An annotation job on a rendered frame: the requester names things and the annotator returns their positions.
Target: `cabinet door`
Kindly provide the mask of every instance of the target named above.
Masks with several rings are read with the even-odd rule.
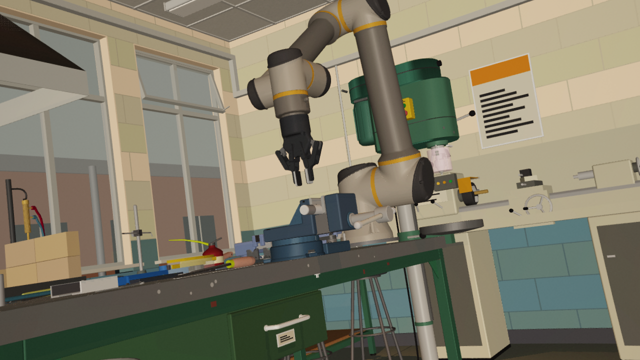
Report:
[[[265,331],[265,325],[277,325],[309,315],[303,322]],[[326,323],[320,291],[270,302],[229,314],[235,360],[277,360],[326,340]]]
[[[640,345],[640,222],[598,226],[611,293],[626,346]]]

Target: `drawer label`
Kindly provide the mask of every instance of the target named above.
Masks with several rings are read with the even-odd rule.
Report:
[[[296,332],[294,329],[281,332],[276,335],[276,340],[278,342],[278,347],[291,344],[296,341]]]

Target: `floor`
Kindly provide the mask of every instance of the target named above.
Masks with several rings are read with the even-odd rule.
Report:
[[[390,349],[391,358],[399,359],[395,347]],[[416,347],[400,347],[403,360],[417,360]],[[355,348],[355,359],[361,359],[360,348]],[[351,349],[343,348],[329,355],[329,360],[350,360]],[[378,348],[378,354],[370,356],[365,350],[365,359],[388,359],[384,347]],[[610,344],[514,344],[495,360],[620,360],[618,348]]]

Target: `red cable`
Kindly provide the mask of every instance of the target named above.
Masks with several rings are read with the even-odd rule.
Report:
[[[38,211],[38,209],[35,206],[32,206],[31,210],[35,211],[36,215],[38,215],[38,218],[40,219],[40,226],[42,226],[42,236],[45,236],[46,234],[44,233],[44,221],[42,221],[42,217],[40,216],[40,212]]]

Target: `workbench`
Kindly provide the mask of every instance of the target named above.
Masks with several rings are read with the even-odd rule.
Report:
[[[242,339],[237,338],[237,330],[231,329],[230,315],[293,297],[312,296],[313,291],[336,284],[429,263],[447,355],[460,360],[442,250],[457,246],[462,244],[447,243],[444,237],[418,239],[186,274],[99,293],[8,304],[0,307],[0,355],[3,360],[245,360],[236,357],[234,344]],[[261,321],[255,319],[260,328],[264,326]],[[321,330],[324,341],[324,318]],[[296,355],[296,360],[305,358],[303,347],[296,350]]]

